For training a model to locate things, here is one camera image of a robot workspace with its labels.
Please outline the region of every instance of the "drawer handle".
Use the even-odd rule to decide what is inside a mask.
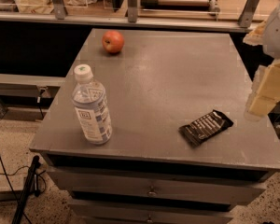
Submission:
[[[150,186],[150,191],[147,193],[147,196],[151,197],[151,198],[155,198],[155,197],[157,197],[157,195],[158,195],[158,193],[155,191],[154,187]]]
[[[149,223],[149,224],[153,223],[153,221],[152,221],[152,219],[151,219],[151,215],[148,216],[147,223]]]

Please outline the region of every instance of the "gray tabletop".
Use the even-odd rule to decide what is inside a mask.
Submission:
[[[280,170],[280,141],[270,121],[244,118],[251,81],[229,35],[122,31],[123,51],[109,55],[101,45],[104,31],[91,31],[32,151]],[[100,147],[84,138],[71,103],[72,70],[81,63],[107,92],[113,134]],[[192,148],[178,128],[213,109],[234,125]]]

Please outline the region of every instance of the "water bottle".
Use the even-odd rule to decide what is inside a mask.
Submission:
[[[90,143],[102,145],[112,134],[111,118],[107,107],[105,87],[93,78],[91,67],[78,65],[74,69],[77,84],[72,93],[77,118]]]

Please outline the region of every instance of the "bottle label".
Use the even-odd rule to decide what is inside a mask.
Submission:
[[[92,109],[82,109],[75,107],[77,117],[80,121],[82,130],[85,137],[94,142],[103,141],[103,137],[100,132],[100,127],[96,120],[96,115]]]

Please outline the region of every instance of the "metal bracket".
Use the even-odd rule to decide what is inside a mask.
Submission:
[[[63,0],[52,0],[54,5],[54,12],[56,19],[63,20],[66,15],[66,9],[64,7],[64,1]]]
[[[8,112],[7,107],[4,105],[3,101],[0,99],[0,119]]]
[[[138,19],[138,0],[128,0],[128,21],[137,22]]]
[[[260,0],[246,0],[244,10],[238,20],[240,27],[247,28],[251,25],[259,1]]]

